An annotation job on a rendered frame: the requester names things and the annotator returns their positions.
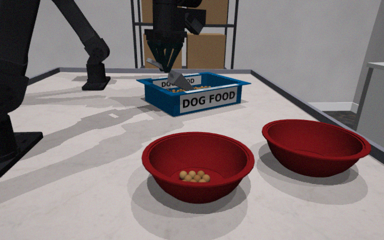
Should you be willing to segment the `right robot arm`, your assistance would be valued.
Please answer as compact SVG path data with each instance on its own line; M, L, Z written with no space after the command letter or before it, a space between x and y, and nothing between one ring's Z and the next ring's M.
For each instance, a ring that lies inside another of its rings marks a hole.
M0 0L0 178L42 138L41 131L14 132L8 113L23 102L29 77L28 53L41 0ZM173 4L171 31L199 35L206 25L202 0L152 0L153 5ZM189 7L189 8L182 8Z

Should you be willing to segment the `blue dog food box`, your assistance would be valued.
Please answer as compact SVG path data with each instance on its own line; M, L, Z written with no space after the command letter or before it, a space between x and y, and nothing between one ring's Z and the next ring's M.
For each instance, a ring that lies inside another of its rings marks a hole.
M183 76L192 87L211 87L176 92L182 88L167 82L168 76L137 81L144 84L145 101L173 117L239 104L242 86L252 84L211 72Z

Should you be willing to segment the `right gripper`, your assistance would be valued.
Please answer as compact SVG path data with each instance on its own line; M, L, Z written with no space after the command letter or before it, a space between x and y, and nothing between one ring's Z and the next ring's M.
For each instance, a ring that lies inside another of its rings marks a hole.
M172 31L172 7L177 8L177 5L153 4L153 29L144 29L147 44L156 62L162 65L163 70L160 68L159 70L165 73L170 73L187 38L187 31Z

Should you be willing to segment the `grey table edge rim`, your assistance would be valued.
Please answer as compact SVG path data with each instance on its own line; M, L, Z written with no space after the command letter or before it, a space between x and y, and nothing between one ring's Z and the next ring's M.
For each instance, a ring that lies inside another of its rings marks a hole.
M279 86L278 84L266 78L265 76L258 73L254 69L172 69L172 70L181 74L196 74L196 73L205 73L205 72L209 72L213 74L251 74L257 79L259 79L260 81L262 81L264 84L272 88L274 91L276 91L277 93L285 97L287 100L289 100L290 102L292 102L293 104L295 104L296 106L304 110L306 113L308 113L309 115L317 119L318 121L345 128L347 130L350 130L362 136L371 145L371 152L369 155L384 164L384 148L382 146L371 141L365 136L359 134L358 132L354 131L348 126L342 124L341 122L337 121L336 119L332 118L331 116L327 115L326 113L322 112L321 110L317 109L316 107L302 100L298 96L294 95L293 93ZM34 84L38 81L41 81L45 78L48 78L59 72L87 73L87 68L86 67L56 67L48 71L42 72L40 74L34 75L32 77L29 77L27 86ZM165 73L164 71L160 71L159 68L105 68L105 72L106 73L168 74L168 73Z

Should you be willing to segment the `red bowl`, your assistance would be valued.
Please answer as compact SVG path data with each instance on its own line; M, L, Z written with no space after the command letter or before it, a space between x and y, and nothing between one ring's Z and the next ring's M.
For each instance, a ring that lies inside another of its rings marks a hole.
M343 173L371 152L362 136L313 120L282 119L262 128L273 156L297 174L326 178Z
M191 204L217 201L231 193L254 168L252 151L231 137L210 132L180 132L151 142L142 164L174 198ZM204 171L209 182L183 181L180 172Z

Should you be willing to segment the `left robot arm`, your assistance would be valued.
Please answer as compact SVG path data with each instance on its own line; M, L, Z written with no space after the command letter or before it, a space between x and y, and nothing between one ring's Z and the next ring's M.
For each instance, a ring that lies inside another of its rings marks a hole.
M89 55L86 64L88 79L82 86L82 91L104 90L111 79L106 76L105 64L102 63L110 55L108 45L92 28L74 0L52 1L76 32Z

